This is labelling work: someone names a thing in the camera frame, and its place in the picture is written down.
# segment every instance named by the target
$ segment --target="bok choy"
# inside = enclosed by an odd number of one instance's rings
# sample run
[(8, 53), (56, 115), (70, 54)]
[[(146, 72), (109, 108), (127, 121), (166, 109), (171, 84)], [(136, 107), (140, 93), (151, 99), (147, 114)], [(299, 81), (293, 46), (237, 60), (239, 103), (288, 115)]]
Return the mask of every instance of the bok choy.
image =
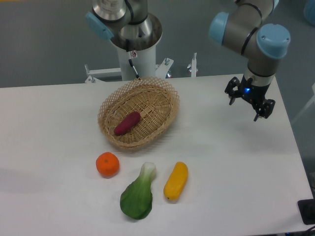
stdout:
[(152, 210), (151, 182), (156, 175), (156, 166), (145, 162), (138, 178), (132, 182), (120, 197), (122, 212), (136, 220), (144, 219)]

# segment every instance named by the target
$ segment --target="sweet potato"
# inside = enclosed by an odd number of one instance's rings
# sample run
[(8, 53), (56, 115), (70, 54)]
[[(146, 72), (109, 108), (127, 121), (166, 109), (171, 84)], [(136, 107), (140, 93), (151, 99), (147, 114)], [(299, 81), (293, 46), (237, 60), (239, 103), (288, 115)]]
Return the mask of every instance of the sweet potato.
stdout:
[(123, 135), (127, 133), (132, 127), (134, 127), (141, 120), (139, 112), (131, 112), (126, 118), (116, 126), (114, 133), (116, 135)]

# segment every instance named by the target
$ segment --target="orange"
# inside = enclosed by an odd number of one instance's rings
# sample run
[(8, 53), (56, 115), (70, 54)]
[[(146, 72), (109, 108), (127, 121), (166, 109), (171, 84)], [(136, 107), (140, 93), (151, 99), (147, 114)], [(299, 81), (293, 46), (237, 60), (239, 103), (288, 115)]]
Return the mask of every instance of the orange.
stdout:
[(97, 171), (104, 176), (112, 176), (119, 169), (119, 160), (111, 152), (105, 152), (96, 160)]

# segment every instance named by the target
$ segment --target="yellow squash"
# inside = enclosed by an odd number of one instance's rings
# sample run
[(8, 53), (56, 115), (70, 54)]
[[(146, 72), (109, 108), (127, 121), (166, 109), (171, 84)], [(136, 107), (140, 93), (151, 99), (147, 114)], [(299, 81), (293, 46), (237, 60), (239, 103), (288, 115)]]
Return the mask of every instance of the yellow squash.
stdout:
[(169, 200), (179, 198), (188, 178), (188, 168), (184, 162), (177, 162), (164, 186), (164, 195)]

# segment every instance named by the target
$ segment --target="black object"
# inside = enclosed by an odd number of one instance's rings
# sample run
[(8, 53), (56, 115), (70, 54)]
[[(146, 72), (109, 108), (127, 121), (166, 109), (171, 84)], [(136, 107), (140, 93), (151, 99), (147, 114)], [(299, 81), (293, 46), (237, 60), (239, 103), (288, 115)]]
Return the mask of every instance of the black object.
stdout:
[(306, 225), (315, 224), (315, 199), (299, 200), (297, 202), (303, 223)]
[[(127, 53), (131, 51), (130, 48), (129, 48), (129, 46), (130, 46), (130, 41), (129, 41), (129, 39), (126, 39), (126, 52), (127, 52)], [(138, 74), (136, 68), (135, 68), (134, 65), (133, 65), (132, 59), (130, 58), (130, 59), (128, 59), (128, 61), (129, 61), (129, 65), (131, 66), (131, 68), (133, 69), (133, 71), (134, 71), (134, 73), (135, 73), (136, 78), (139, 79), (140, 76), (139, 76), (139, 74)]]
[(272, 99), (266, 99), (265, 94), (269, 85), (258, 87), (252, 85), (252, 78), (248, 80), (243, 76), (240, 82), (237, 77), (233, 77), (225, 88), (225, 93), (230, 98), (229, 105), (232, 105), (236, 98), (241, 97), (243, 100), (250, 103), (253, 109), (256, 111), (254, 121), (259, 117), (267, 119), (271, 114), (275, 106), (275, 101)]

